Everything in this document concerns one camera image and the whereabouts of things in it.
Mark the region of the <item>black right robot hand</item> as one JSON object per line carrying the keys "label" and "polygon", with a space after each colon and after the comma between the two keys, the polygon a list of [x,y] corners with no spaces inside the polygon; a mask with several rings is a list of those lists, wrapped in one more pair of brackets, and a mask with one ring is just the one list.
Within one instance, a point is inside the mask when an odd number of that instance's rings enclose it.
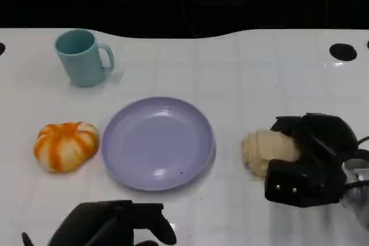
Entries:
{"label": "black right robot hand", "polygon": [[269,161],[265,198],[295,207],[338,203],[347,180],[342,163],[358,150],[352,129],[338,116],[322,113],[279,116],[271,129],[292,139],[300,157]]}

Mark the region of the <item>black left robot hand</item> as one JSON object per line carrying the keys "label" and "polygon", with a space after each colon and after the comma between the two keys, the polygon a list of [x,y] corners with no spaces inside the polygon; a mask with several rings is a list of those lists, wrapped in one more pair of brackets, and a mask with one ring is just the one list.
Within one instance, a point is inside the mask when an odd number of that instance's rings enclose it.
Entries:
{"label": "black left robot hand", "polygon": [[134,230],[146,229],[165,245],[175,245],[175,232],[161,203],[130,200],[77,205],[53,234],[49,245],[133,245]]}

